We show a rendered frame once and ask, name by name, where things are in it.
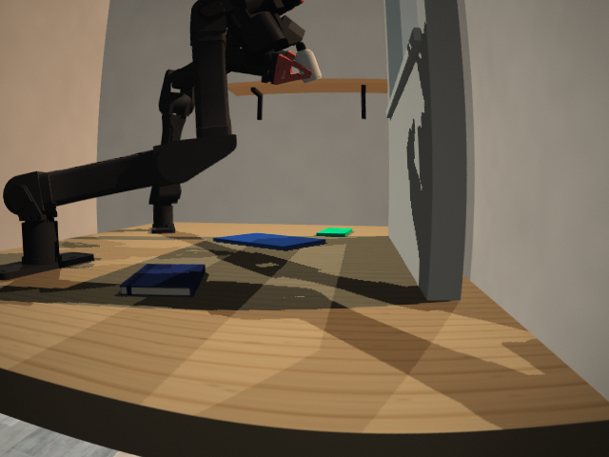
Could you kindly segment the green flat rectangular block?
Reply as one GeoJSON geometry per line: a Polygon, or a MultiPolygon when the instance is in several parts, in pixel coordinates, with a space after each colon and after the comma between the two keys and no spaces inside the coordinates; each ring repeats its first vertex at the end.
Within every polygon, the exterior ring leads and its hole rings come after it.
{"type": "Polygon", "coordinates": [[[326,228],[324,230],[317,232],[317,236],[345,237],[350,232],[352,232],[352,228],[326,228]],[[338,233],[344,233],[344,234],[338,234],[338,233]]]}

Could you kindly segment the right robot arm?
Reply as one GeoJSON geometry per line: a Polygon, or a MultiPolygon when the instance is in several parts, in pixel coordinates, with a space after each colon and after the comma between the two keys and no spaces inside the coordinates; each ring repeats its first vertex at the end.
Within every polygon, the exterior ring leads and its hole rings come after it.
{"type": "Polygon", "coordinates": [[[295,46],[305,35],[305,30],[289,17],[279,16],[295,6],[295,0],[270,0],[265,11],[266,1],[198,0],[193,5],[190,45],[197,138],[70,169],[34,171],[9,179],[3,199],[7,209],[18,215],[19,221],[25,221],[24,256],[20,262],[1,265],[0,280],[94,260],[91,253],[60,255],[58,221],[54,221],[57,206],[146,186],[185,182],[236,149],[228,106],[226,28],[250,59],[295,46]]]}

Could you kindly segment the blue flat rectangular pad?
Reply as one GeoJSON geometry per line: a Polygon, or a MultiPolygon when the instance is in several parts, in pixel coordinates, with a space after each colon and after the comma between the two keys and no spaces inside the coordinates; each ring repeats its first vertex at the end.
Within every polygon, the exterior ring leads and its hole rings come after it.
{"type": "Polygon", "coordinates": [[[229,243],[257,248],[272,248],[287,250],[302,248],[325,243],[325,239],[267,234],[249,233],[213,238],[214,242],[229,243]]]}

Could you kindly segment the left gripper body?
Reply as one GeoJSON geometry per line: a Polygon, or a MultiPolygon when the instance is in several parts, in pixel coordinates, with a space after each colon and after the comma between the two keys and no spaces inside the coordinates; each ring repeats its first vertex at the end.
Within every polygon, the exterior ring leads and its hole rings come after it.
{"type": "Polygon", "coordinates": [[[275,69],[279,54],[287,56],[287,51],[279,50],[277,52],[266,53],[263,67],[245,64],[245,56],[243,63],[245,73],[262,76],[262,83],[271,82],[274,85],[275,69]]]}

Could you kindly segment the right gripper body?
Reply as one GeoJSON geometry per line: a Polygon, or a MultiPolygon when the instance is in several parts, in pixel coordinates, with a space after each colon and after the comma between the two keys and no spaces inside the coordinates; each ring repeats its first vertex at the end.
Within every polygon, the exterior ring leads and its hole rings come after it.
{"type": "MultiPolygon", "coordinates": [[[[295,0],[295,2],[296,2],[296,5],[295,5],[295,6],[293,6],[292,8],[290,8],[289,10],[291,10],[291,9],[295,8],[296,6],[298,6],[298,5],[300,5],[300,4],[302,3],[302,1],[301,1],[301,0],[295,0]]],[[[265,8],[265,11],[267,11],[267,10],[268,10],[268,8],[269,8],[269,4],[270,4],[270,0],[267,0],[267,1],[266,1],[266,8],[265,8]]],[[[280,14],[280,16],[281,16],[281,15],[283,15],[284,13],[286,13],[286,12],[287,12],[287,11],[289,11],[289,10],[286,10],[285,12],[281,13],[281,14],[280,14]]]]}

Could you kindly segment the dark blue book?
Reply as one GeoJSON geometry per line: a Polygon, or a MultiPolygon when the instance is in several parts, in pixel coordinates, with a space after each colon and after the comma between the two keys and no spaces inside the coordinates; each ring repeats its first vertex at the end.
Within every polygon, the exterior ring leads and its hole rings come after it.
{"type": "Polygon", "coordinates": [[[193,297],[205,265],[146,264],[120,285],[121,295],[193,297]]]}

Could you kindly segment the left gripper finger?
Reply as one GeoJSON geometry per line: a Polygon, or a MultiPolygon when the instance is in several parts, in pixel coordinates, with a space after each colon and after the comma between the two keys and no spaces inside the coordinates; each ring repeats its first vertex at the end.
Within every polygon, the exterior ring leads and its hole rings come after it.
{"type": "MultiPolygon", "coordinates": [[[[295,53],[292,51],[287,52],[288,58],[295,60],[295,53]]],[[[300,75],[300,73],[292,73],[292,66],[285,64],[285,77],[300,75]]]]}
{"type": "Polygon", "coordinates": [[[292,59],[286,57],[285,55],[279,54],[278,59],[277,59],[276,69],[275,69],[274,85],[279,85],[279,84],[283,84],[283,83],[287,83],[287,82],[310,78],[311,74],[312,74],[311,70],[309,70],[306,67],[300,65],[299,63],[293,61],[292,59]],[[303,71],[304,74],[284,78],[285,63],[287,63],[288,65],[290,65],[298,70],[303,71]]]}

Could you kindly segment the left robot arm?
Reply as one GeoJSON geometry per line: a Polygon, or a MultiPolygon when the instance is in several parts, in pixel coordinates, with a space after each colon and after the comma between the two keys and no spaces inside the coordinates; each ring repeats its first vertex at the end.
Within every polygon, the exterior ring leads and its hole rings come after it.
{"type": "MultiPolygon", "coordinates": [[[[240,49],[237,40],[233,38],[230,31],[226,31],[226,70],[245,73],[244,71],[245,53],[240,49]],[[230,35],[230,37],[228,37],[230,35]],[[238,46],[236,46],[238,45],[238,46]]],[[[264,66],[265,53],[254,58],[245,58],[245,64],[254,66],[264,66]]],[[[162,144],[181,140],[181,134],[189,116],[194,109],[194,83],[192,62],[185,67],[177,70],[167,70],[159,99],[159,111],[162,113],[162,144]],[[170,81],[173,78],[173,81],[170,81]],[[179,92],[172,92],[174,89],[181,89],[179,92]],[[181,115],[181,116],[173,116],[181,115]]],[[[173,206],[177,204],[181,196],[180,184],[159,187],[153,186],[149,196],[149,205],[153,205],[153,224],[151,233],[175,233],[173,224],[173,206]],[[180,192],[179,192],[180,191],[180,192]],[[178,198],[179,197],[179,198],[178,198]],[[176,201],[177,200],[177,201],[176,201]],[[158,230],[171,229],[171,230],[158,230]]]]}

